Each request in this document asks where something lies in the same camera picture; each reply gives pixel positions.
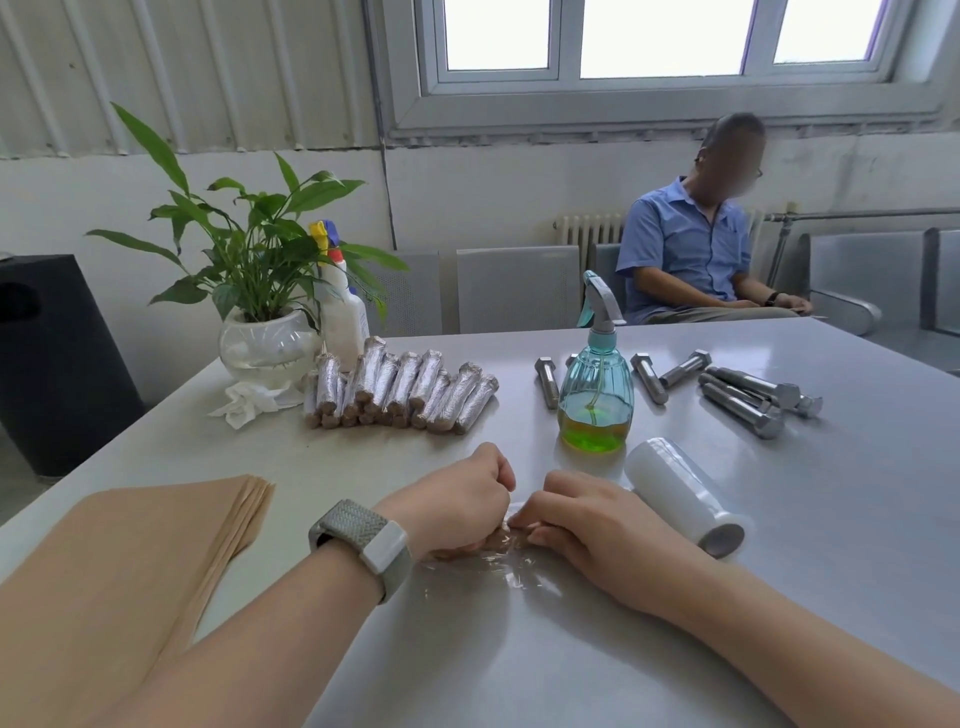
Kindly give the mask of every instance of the spray bottle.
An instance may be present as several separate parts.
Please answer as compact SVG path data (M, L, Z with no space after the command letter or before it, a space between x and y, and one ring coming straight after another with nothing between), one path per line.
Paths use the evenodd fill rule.
M616 349L616 328L626 322L608 285L584 273L587 290L578 327L593 320L587 347L566 370L557 418L560 436L574 448L610 452L627 441L634 416L630 366Z

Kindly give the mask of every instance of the hand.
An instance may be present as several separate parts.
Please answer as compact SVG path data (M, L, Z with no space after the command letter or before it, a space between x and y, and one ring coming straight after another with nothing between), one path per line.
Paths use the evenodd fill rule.
M516 487L514 470L492 443L473 455L427 474L373 508L407 532L417 560L441 548L482 542L503 523Z
M671 619L697 598L716 562L632 491L586 473L554 471L510 526L560 553L617 601Z

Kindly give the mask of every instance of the white roll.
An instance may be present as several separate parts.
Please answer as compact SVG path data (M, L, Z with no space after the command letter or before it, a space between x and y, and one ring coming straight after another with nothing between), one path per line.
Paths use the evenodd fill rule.
M733 557L753 534L753 522L724 510L710 476L671 440L641 443L627 455L623 471L634 493L715 559Z

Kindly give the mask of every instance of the smartwatch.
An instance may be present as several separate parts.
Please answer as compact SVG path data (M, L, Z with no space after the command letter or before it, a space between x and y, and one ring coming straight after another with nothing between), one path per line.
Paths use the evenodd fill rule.
M344 498L310 528L310 550L331 539L348 544L383 586L383 604L396 594L413 569L407 533L394 521Z

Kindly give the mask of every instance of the blue shirt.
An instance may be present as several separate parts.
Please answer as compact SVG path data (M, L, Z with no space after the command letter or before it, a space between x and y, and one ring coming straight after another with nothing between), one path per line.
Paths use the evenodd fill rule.
M735 301L731 278L750 270L750 220L733 203L716 211L713 224L700 211L678 177L648 192L630 208L620 241L616 272L632 278L635 268L660 268L721 301ZM628 324L641 324L674 308L626 285Z

